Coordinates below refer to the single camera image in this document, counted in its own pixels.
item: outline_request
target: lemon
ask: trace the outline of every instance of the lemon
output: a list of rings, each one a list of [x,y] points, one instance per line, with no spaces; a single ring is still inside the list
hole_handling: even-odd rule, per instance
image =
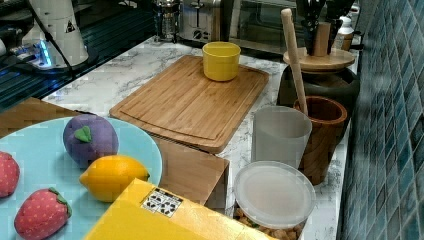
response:
[[[134,178],[147,181],[149,176],[146,167],[136,159],[111,155],[94,161],[79,180],[97,200],[113,202]]]

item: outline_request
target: blue tile wall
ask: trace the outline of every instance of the blue tile wall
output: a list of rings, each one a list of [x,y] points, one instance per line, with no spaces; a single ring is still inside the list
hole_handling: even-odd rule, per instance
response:
[[[380,0],[364,36],[341,239],[424,239],[424,0]]]

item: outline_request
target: strawberry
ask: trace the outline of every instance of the strawberry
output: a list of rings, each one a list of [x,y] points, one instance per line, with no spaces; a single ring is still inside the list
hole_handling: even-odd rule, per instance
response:
[[[15,229],[26,240],[44,239],[65,225],[71,215],[71,207],[56,189],[40,189],[22,204]]]
[[[19,166],[12,155],[0,151],[0,197],[12,195],[18,185]]]

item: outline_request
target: marble countertop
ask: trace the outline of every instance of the marble countertop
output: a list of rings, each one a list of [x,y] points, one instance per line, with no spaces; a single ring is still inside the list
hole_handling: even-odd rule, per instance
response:
[[[183,55],[202,56],[202,51],[182,44],[156,43],[150,38],[43,100],[107,117],[110,108]],[[234,178],[241,168],[250,163],[253,113],[262,107],[275,105],[280,78],[287,66],[280,60],[248,56],[241,56],[240,64],[268,72],[270,79],[227,147],[217,155],[230,161],[227,214],[232,213],[235,202],[232,188]],[[315,186],[317,204],[303,231],[304,239],[336,239],[348,132],[335,151],[327,178]]]

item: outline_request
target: yellow ramekin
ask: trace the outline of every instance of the yellow ramekin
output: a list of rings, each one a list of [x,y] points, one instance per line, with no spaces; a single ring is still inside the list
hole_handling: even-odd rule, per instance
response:
[[[210,42],[203,46],[203,72],[215,81],[229,81],[238,74],[241,49],[229,42]]]

